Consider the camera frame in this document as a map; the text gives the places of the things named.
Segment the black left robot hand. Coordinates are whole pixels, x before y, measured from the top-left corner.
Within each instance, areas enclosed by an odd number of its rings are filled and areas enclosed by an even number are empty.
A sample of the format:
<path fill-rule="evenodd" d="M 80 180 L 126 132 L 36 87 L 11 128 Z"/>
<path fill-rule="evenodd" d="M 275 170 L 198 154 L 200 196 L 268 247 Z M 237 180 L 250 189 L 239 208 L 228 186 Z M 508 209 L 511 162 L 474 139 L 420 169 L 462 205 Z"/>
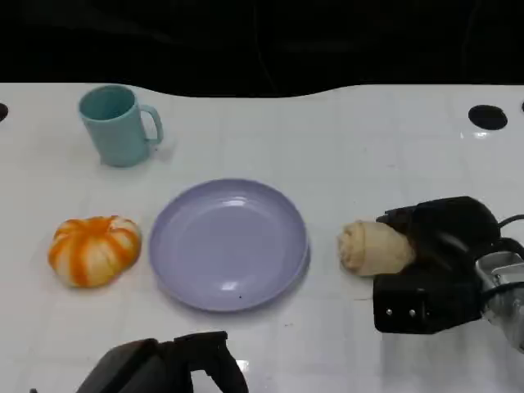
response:
<path fill-rule="evenodd" d="M 227 339 L 225 331 L 202 332 L 172 341 L 148 338 L 116 346 L 101 357 L 78 391 L 193 392 L 192 373 L 203 371 L 222 392 L 248 392 Z"/>

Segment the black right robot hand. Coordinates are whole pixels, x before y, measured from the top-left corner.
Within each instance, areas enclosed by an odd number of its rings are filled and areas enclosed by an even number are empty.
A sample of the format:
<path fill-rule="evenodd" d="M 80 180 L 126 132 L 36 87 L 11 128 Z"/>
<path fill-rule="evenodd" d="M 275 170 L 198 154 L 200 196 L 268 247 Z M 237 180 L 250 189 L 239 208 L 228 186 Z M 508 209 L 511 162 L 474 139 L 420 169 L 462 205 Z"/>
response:
<path fill-rule="evenodd" d="M 407 238 L 415 254 L 414 262 L 404 269 L 410 273 L 466 276 L 475 259 L 501 238 L 493 213 L 470 196 L 388 210 L 376 221 Z"/>

